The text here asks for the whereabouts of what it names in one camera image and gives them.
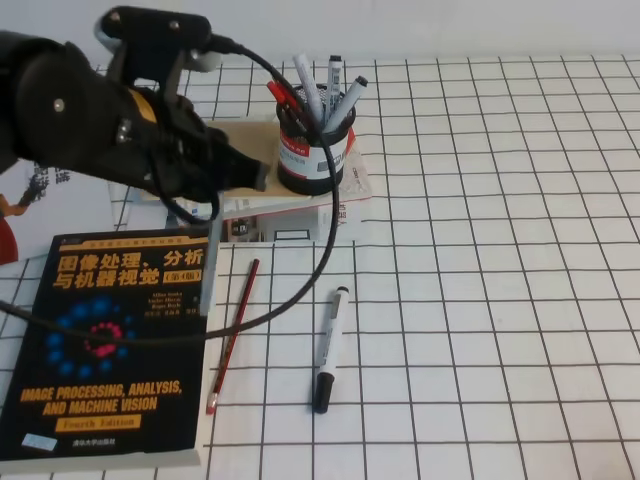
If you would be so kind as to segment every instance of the black pen holder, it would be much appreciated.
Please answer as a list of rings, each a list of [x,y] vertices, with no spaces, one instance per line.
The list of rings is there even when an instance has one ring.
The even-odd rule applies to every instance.
[[[327,87],[318,85],[323,111],[326,106]],[[306,103],[302,86],[295,87],[296,93]],[[331,178],[327,156],[320,146],[317,136],[305,133],[292,116],[278,105],[276,114],[280,120],[280,161],[278,179],[292,192],[302,195],[322,195],[331,191]],[[355,136],[351,127],[356,119],[355,107],[351,109],[340,126],[333,132],[324,134],[331,149],[336,168],[336,181],[342,181],[344,163]]]

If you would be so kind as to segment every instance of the black wire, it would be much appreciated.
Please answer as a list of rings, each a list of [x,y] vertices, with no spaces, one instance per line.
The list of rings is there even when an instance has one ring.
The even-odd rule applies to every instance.
[[[164,191],[164,188],[162,187],[162,184],[160,183],[160,175],[158,173],[158,166],[156,165],[156,159],[155,156],[153,155],[153,153],[148,152],[147,153],[147,158],[149,160],[149,168],[151,169],[151,179],[153,180],[153,186],[156,189],[156,192],[158,194],[158,197],[160,198],[160,200],[162,201],[162,203],[164,204],[165,207],[167,207],[167,209],[172,212],[174,215],[176,215],[178,218],[181,218],[182,220],[192,223],[194,225],[206,225],[208,224],[211,220],[213,220],[216,210],[213,204],[213,199],[211,201],[211,218],[209,220],[203,220],[202,218],[198,218],[194,215],[191,215],[189,212],[187,212],[184,208],[182,208],[180,205],[178,205],[175,200],[173,200],[171,197],[169,197],[169,195],[167,195],[167,192]]]
[[[267,62],[264,58],[262,58],[257,53],[252,52],[251,50],[249,50],[248,48],[242,45],[235,44],[234,50],[235,51],[233,51],[232,53],[236,53],[238,55],[244,55],[250,58],[251,60],[253,60],[254,62],[256,62],[265,70],[267,70],[278,83],[280,83],[284,88],[286,88],[288,92],[295,99],[297,99],[298,105],[304,105],[304,103],[300,100],[300,97],[298,96],[296,91],[293,89],[291,84],[284,78],[284,76],[273,65]],[[289,300],[284,302],[282,305],[276,307],[272,311],[258,318],[255,318],[253,320],[249,320],[239,325],[232,325],[230,327],[222,328],[219,330],[212,330],[201,335],[188,335],[183,337],[171,337],[171,338],[138,338],[138,339],[111,338],[103,335],[95,335],[95,334],[84,332],[81,330],[66,328],[61,325],[58,325],[55,322],[36,317],[33,314],[25,310],[22,310],[21,308],[15,307],[10,303],[4,302],[2,300],[0,300],[0,310],[3,310],[10,315],[14,315],[18,318],[21,318],[26,322],[47,328],[49,330],[54,330],[56,332],[60,332],[65,335],[71,335],[75,337],[85,338],[87,340],[105,342],[110,344],[128,345],[128,346],[147,346],[147,347],[184,346],[184,345],[189,345],[194,343],[201,343],[206,340],[211,340],[213,338],[228,337],[231,335],[235,335],[236,333],[244,332],[245,330],[249,330],[251,328],[255,328],[259,325],[267,323],[272,319],[274,319],[275,317],[277,317],[278,315],[280,315],[281,313],[286,312],[291,307],[293,307],[296,303],[298,303],[302,299],[302,297],[304,297],[307,294],[309,290],[311,290],[313,285],[316,283],[316,281],[324,271],[324,268],[327,265],[327,262],[329,261],[329,257],[331,256],[331,252],[333,250],[333,246],[336,241],[336,233],[338,231],[338,214],[339,214],[339,208],[340,208],[340,197],[338,193],[336,167],[333,163],[333,156],[331,155],[331,149],[329,147],[329,144],[327,143],[327,140],[324,134],[322,133],[322,126],[313,115],[309,114],[308,111],[307,111],[307,117],[308,117],[307,120],[309,121],[309,124],[311,127],[309,129],[310,134],[315,135],[317,137],[318,142],[320,143],[320,146],[322,147],[322,150],[324,151],[324,154],[327,157],[327,165],[329,168],[329,178],[331,179],[331,198],[332,198],[331,224],[329,227],[329,237],[327,239],[327,244],[325,246],[322,257],[320,257],[318,266],[313,271],[309,279],[305,282],[305,284],[300,288],[300,290],[298,290],[297,293],[295,293]],[[193,217],[184,209],[182,209],[179,205],[177,205],[173,200],[171,200],[166,195],[166,192],[162,190],[162,188],[158,188],[159,182],[157,182],[158,179],[156,178],[157,166],[155,165],[155,162],[153,159],[150,160],[150,166],[152,168],[152,176],[154,177],[154,183],[156,183],[155,188],[156,190],[158,190],[158,195],[160,196],[161,199],[163,199],[163,195],[164,195],[165,199],[167,200],[167,202],[165,203],[165,205],[167,205],[167,208],[172,210],[173,213],[175,213],[176,215],[178,215],[178,213],[176,213],[176,211],[174,211],[173,208],[182,210],[187,215]],[[196,217],[193,217],[193,218],[196,219],[195,223],[203,222],[202,219],[197,219]]]

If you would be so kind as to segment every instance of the white grid surface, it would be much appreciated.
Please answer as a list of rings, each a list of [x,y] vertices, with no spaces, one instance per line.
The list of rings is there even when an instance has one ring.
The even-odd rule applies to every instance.
[[[374,186],[366,233],[336,247],[291,312],[240,336],[202,468],[52,478],[640,475],[640,56],[346,62],[345,84],[358,75],[370,82],[355,124]],[[225,118],[272,114],[267,81],[245,64],[183,83],[200,115]],[[127,189],[112,193],[123,225]],[[253,258],[247,318],[285,301],[321,254],[223,246],[216,326]],[[0,298],[30,307],[42,267],[0,269]],[[339,377],[329,412],[312,415],[340,285],[352,304]],[[4,392],[24,326],[0,325]]]

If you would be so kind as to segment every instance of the white marker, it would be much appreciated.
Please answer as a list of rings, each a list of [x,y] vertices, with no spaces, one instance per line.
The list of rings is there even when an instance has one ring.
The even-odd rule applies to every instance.
[[[313,396],[313,411],[326,413],[329,409],[331,389],[336,379],[336,367],[340,356],[340,339],[344,328],[344,317],[349,304],[349,289],[338,287],[336,296],[331,305],[329,330],[327,331],[327,343],[322,353],[322,364],[316,377],[316,392]]]
[[[329,57],[329,68],[327,79],[327,96],[325,97],[324,106],[324,124],[329,121],[331,114],[335,111],[336,105],[340,100],[340,72],[342,71],[342,57],[340,55],[331,55]]]
[[[298,76],[300,77],[302,88],[304,88],[304,93],[307,96],[307,103],[309,104],[311,113],[318,122],[322,123],[324,117],[324,112],[322,111],[322,99],[318,93],[316,80],[313,78],[309,60],[304,53],[301,53],[300,55],[293,57],[293,63],[296,65],[296,70],[298,70]]]
[[[353,106],[362,96],[365,88],[367,88],[367,83],[367,79],[364,77],[358,77],[355,79],[349,87],[347,94],[336,107],[336,111],[333,112],[333,115],[331,115],[331,118],[329,118],[329,121],[324,126],[322,133],[333,132],[342,124],[342,122],[344,122],[344,119],[347,118],[347,115],[349,115]]]

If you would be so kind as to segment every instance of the white wall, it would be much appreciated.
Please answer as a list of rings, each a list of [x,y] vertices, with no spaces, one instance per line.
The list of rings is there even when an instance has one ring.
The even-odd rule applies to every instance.
[[[124,0],[0,0],[0,29],[79,45],[108,57],[95,20]],[[273,60],[306,51],[325,58],[611,53],[640,51],[637,0],[134,0],[209,17]],[[336,32],[329,36],[329,25]]]

